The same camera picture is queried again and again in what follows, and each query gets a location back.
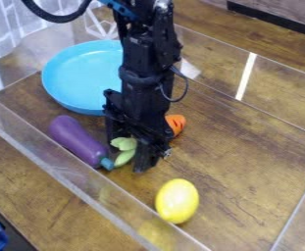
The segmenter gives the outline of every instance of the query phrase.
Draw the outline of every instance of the toy eggplant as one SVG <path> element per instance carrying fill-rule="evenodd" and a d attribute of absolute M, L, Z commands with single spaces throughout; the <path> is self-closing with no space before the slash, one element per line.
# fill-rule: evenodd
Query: toy eggplant
<path fill-rule="evenodd" d="M 72 117 L 56 117 L 49 124 L 48 133 L 51 138 L 92 167 L 114 169 L 114 163 L 107 159 L 107 148 L 91 137 Z"/>

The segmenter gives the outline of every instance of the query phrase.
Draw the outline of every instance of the yellow lemon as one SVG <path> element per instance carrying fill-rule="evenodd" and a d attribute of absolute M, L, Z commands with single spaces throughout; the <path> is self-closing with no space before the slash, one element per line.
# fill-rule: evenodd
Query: yellow lemon
<path fill-rule="evenodd" d="M 195 214 L 199 193 L 194 184 L 183 178 L 170 180 L 155 196 L 155 210 L 170 223 L 182 224 Z"/>

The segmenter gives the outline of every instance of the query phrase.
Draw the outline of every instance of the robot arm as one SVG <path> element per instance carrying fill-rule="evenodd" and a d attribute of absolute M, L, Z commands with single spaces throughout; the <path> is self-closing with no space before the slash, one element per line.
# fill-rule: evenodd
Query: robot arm
<path fill-rule="evenodd" d="M 65 23 L 79 17 L 91 0 L 65 16 L 43 11 L 33 0 L 21 0 L 43 19 Z M 123 46 L 119 68 L 122 91 L 104 90 L 106 130 L 108 141 L 119 136 L 134 136 L 138 149 L 134 172 L 140 173 L 170 153 L 173 131 L 164 120 L 171 100 L 173 64 L 179 61 L 181 44 L 173 24 L 171 0 L 99 0 L 114 11 Z"/>

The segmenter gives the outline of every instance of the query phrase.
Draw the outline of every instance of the wooden surface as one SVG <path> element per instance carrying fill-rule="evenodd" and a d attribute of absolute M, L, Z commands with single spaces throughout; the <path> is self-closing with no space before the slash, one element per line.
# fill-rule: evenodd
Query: wooden surface
<path fill-rule="evenodd" d="M 144 250 L 2 138 L 0 214 L 37 250 Z"/>
<path fill-rule="evenodd" d="M 175 0 L 175 6 L 178 24 L 305 70 L 305 36 L 223 12 L 201 1 Z M 191 42 L 201 44 L 195 37 L 191 37 Z M 205 53 L 211 52 L 221 73 L 222 69 L 231 70 L 235 66 L 233 75 L 239 76 L 239 61 L 234 58 L 226 61 L 217 59 L 215 56 L 223 54 L 215 50 L 215 46 L 203 47 L 187 46 L 183 51 L 187 57 L 195 55 L 195 64 L 199 64 L 201 69 L 209 68 L 210 58 L 205 57 Z M 246 54 L 235 54 L 241 62 L 246 62 Z M 211 79 L 221 83 L 227 96 L 206 87 L 211 84 L 214 88 L 219 87 Z M 234 101 L 229 96 L 234 93 L 237 81 L 231 79 L 231 76 L 219 76 L 206 70 L 198 78 L 203 84 L 191 82 L 186 99 L 170 111 L 183 114 L 189 124 L 182 135 L 171 142 L 174 150 L 167 161 L 159 162 L 158 167 L 142 175 L 132 174 L 130 166 L 110 174 L 102 173 L 150 207 L 160 185 L 174 177 L 187 178 L 195 183 L 202 199 L 198 214 L 179 227 L 213 250 L 269 250 L 305 190 L 305 132 Z M 44 93 L 39 75 L 5 89 L 0 93 L 0 102 L 44 133 L 55 116 L 71 115 Z M 102 119 L 79 115 L 75 117 L 90 133 L 103 139 Z M 140 248 L 49 176 L 36 168 L 28 169 L 32 163 L 16 150 L 7 144 L 2 149 L 1 155 L 7 154 L 7 159 L 1 161 L 0 168 L 5 167 L 2 163 L 11 163 L 13 168 L 7 165 L 7 175 L 0 174 L 0 184 L 9 184 L 11 178 L 16 188 L 13 184 L 11 189 L 0 185 L 0 211 L 15 225 L 19 224 L 20 232 L 40 250 L 59 250 L 47 246 L 59 237 L 61 248 L 64 241 L 69 247 L 77 245 L 76 238 L 69 238 L 71 233 L 65 229 L 68 220 L 77 214 L 75 212 L 81 210 L 85 217 L 83 223 L 90 223 L 88 229 L 96 231 L 94 226 L 99 226 L 99 222 L 104 226 L 103 238 L 98 243 L 92 234 L 85 235 L 85 243 L 92 243 L 92 250 L 95 247 L 99 250 L 118 249 L 118 246 L 114 249 L 102 246 L 108 238 L 111 245 L 124 245 L 122 242 L 126 242 L 126 250 Z M 44 195 L 33 196 L 41 189 Z M 11 190 L 16 192 L 12 195 L 7 194 Z M 7 195 L 11 195 L 8 202 L 4 199 Z M 55 212 L 57 214 L 65 204 L 65 217 L 59 219 L 60 224 L 55 224 L 55 235 L 48 232 L 47 226 L 52 224 Z M 24 208 L 28 217 L 39 216 L 35 220 L 31 218 L 33 223 L 16 213 Z M 35 223 L 40 219 L 45 221 L 37 230 Z"/>
<path fill-rule="evenodd" d="M 226 0 L 203 0 L 203 2 L 221 8 L 226 7 Z M 305 0 L 230 0 L 230 2 L 305 24 Z"/>

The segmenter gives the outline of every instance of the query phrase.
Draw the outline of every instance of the black cable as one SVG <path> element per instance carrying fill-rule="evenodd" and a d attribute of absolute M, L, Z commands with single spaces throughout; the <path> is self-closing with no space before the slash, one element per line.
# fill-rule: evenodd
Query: black cable
<path fill-rule="evenodd" d="M 171 70 L 181 78 L 185 79 L 185 90 L 183 90 L 182 95 L 181 95 L 178 98 L 171 99 L 171 98 L 169 98 L 167 95 L 164 94 L 164 91 L 163 91 L 163 89 L 162 89 L 162 82 L 158 84 L 158 86 L 159 86 L 159 91 L 160 91 L 160 94 L 162 94 L 163 98 L 164 98 L 169 102 L 175 103 L 175 102 L 179 102 L 179 101 L 185 98 L 185 96 L 186 96 L 186 94 L 187 94 L 187 92 L 189 92 L 189 78 L 187 78 L 185 75 L 182 75 L 182 73 L 178 71 L 178 69 L 177 69 L 174 66 L 170 67 L 170 70 Z"/>
<path fill-rule="evenodd" d="M 32 11 L 32 13 L 39 16 L 41 19 L 52 22 L 52 23 L 57 23 L 57 24 L 63 24 L 67 23 L 72 20 L 75 20 L 79 16 L 81 16 L 87 10 L 87 7 L 91 3 L 92 0 L 84 0 L 77 11 L 68 14 L 68 15 L 63 15 L 63 16 L 57 16 L 57 15 L 52 15 L 48 12 L 45 12 L 35 3 L 33 0 L 21 0 L 23 3 L 25 4 L 25 6 L 29 8 L 29 10 Z"/>

